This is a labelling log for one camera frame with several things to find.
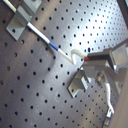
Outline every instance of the metal plate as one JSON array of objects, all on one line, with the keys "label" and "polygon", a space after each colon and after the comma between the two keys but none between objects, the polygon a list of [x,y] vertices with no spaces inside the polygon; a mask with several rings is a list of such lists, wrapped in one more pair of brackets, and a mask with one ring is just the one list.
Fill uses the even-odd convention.
[{"label": "metal plate", "polygon": [[[6,31],[14,14],[2,1],[0,8],[0,127],[101,128],[105,88],[92,81],[74,99],[67,90],[83,61],[70,64],[28,28],[14,41]],[[102,51],[128,37],[115,0],[43,0],[31,23],[69,55],[74,48]],[[114,108],[117,99],[112,90]]]}]

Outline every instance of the pegboard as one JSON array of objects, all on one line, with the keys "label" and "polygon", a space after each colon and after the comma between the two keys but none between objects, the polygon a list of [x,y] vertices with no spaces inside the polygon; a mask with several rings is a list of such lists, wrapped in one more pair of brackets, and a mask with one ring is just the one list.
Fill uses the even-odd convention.
[{"label": "pegboard", "polygon": [[[22,0],[10,0],[17,8]],[[0,1],[0,127],[101,128],[107,113],[105,88],[92,81],[72,99],[67,87],[81,67],[74,66],[29,28],[18,41],[6,31],[14,16]],[[128,31],[115,0],[42,0],[31,23],[70,56],[114,47]],[[111,90],[114,108],[118,96]]]}]

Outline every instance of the metal bracket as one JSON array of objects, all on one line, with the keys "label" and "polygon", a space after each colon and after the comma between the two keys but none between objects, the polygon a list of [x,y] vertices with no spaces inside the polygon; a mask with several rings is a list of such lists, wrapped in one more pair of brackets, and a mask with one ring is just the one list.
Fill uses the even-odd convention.
[{"label": "metal bracket", "polygon": [[87,85],[86,81],[87,81],[87,79],[86,79],[84,70],[82,70],[82,69],[79,70],[77,75],[75,76],[74,80],[68,87],[68,90],[73,98],[76,96],[76,94],[78,93],[78,91],[80,89],[87,90],[88,85]]},{"label": "metal bracket", "polygon": [[17,8],[14,17],[6,28],[15,40],[19,39],[41,3],[41,0],[24,0],[22,5]]}]

